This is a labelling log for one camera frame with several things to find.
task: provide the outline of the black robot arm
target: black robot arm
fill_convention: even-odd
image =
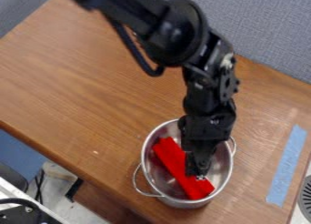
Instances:
[[[85,9],[97,9],[108,19],[130,54],[149,76],[165,66],[183,68],[187,94],[185,116],[179,120],[185,174],[205,176],[217,144],[231,135],[236,120],[232,95],[237,92],[235,57],[229,43],[208,26],[191,0],[74,0]],[[122,27],[136,34],[152,70]]]

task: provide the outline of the wooden desk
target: wooden desk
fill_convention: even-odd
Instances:
[[[101,16],[69,0],[50,0],[0,40],[0,127],[152,222],[284,223],[309,135],[283,209],[264,199],[292,126],[311,131],[311,86],[237,61],[235,171],[203,209],[168,208],[130,185],[144,137],[183,114],[181,71],[145,76]]]

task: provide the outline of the bowl handle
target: bowl handle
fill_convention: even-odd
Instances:
[[[141,163],[140,163],[140,165],[136,167],[136,169],[134,169],[134,171],[133,171],[133,174],[132,174],[132,186],[133,186],[134,190],[136,190],[141,195],[144,195],[145,197],[151,197],[151,198],[163,198],[163,197],[164,197],[163,195],[147,193],[147,192],[141,191],[141,190],[137,188],[136,178],[137,178],[137,173],[138,173],[140,169],[141,169]]]
[[[231,148],[231,157],[233,157],[235,154],[236,154],[236,141],[235,141],[233,137],[229,137],[229,140],[231,140],[231,142],[232,142],[232,145],[228,144],[228,146],[229,146],[229,148]]]

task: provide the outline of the silver bowl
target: silver bowl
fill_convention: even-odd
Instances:
[[[216,152],[211,159],[209,172],[207,175],[208,180],[215,187],[215,190],[203,199],[191,200],[187,198],[176,179],[167,171],[165,167],[163,166],[152,150],[153,144],[157,142],[157,140],[161,137],[172,137],[175,142],[180,145],[181,142],[180,142],[180,130],[177,128],[177,119],[171,120],[163,123],[160,126],[157,126],[148,135],[147,139],[144,140],[141,147],[141,164],[137,166],[132,177],[133,187],[140,194],[142,194],[147,197],[159,198],[165,204],[168,204],[175,208],[181,208],[181,209],[199,208],[205,204],[208,204],[209,201],[217,196],[217,194],[223,191],[223,188],[228,182],[233,168],[233,155],[236,153],[236,142],[231,138],[233,142],[232,150],[227,142],[223,142],[216,147]],[[137,188],[136,175],[140,168],[155,193],[142,192]]]

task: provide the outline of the red object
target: red object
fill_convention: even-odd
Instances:
[[[159,143],[153,145],[153,152],[163,162],[169,174],[176,178],[179,184],[189,199],[203,199],[215,187],[207,179],[196,180],[195,176],[184,175],[185,153],[171,137],[160,138]]]

